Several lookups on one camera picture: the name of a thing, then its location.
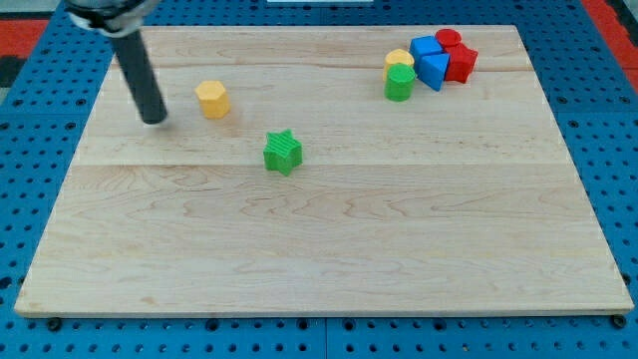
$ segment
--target wood grain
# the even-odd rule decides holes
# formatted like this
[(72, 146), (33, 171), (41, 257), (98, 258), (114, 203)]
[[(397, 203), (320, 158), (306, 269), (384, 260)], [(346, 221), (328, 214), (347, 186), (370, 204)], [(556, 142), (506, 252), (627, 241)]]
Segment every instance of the wood grain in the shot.
[[(459, 27), (467, 84), (384, 100), (438, 27), (152, 28), (170, 111), (117, 64), (16, 304), (33, 317), (608, 314), (633, 303), (513, 27)], [(221, 80), (229, 116), (192, 89)], [(263, 168), (291, 128), (304, 165)]]

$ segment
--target blue pegboard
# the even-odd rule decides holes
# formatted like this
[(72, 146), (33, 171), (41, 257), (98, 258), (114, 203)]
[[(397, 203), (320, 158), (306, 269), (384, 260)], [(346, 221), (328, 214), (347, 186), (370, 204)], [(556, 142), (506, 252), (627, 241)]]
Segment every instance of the blue pegboard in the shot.
[[(164, 0), (148, 25), (513, 24), (638, 299), (638, 98), (576, 0), (377, 0), (267, 8)], [(109, 43), (58, 9), (0, 106), (0, 357), (636, 357), (638, 315), (561, 318), (27, 320), (13, 312)]]

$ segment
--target green star-shaped block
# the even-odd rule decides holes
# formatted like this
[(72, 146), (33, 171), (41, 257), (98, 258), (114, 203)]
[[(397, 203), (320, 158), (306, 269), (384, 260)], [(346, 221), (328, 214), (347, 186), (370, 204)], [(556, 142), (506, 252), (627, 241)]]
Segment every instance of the green star-shaped block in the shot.
[(268, 133), (268, 144), (263, 149), (266, 169), (280, 171), (284, 176), (290, 175), (295, 167), (301, 165), (301, 143), (292, 137), (290, 129), (281, 133)]

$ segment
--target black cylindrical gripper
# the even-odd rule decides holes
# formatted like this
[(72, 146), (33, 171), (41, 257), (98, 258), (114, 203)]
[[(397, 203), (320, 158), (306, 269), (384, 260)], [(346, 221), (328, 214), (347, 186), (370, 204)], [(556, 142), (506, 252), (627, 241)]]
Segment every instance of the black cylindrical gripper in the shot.
[(162, 122), (167, 115), (160, 87), (139, 30), (121, 38), (110, 38), (122, 72), (145, 124)]

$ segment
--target blue cube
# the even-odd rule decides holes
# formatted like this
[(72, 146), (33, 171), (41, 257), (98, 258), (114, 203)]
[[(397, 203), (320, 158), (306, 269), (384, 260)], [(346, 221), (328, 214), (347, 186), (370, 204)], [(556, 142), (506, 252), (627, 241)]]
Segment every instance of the blue cube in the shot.
[(434, 36), (415, 38), (410, 42), (410, 54), (415, 58), (415, 72), (419, 74), (421, 59), (427, 55), (443, 54), (443, 47)]
[(419, 79), (433, 90), (439, 91), (446, 77), (449, 62), (450, 54), (424, 56), (419, 65), (421, 70), (419, 72)]

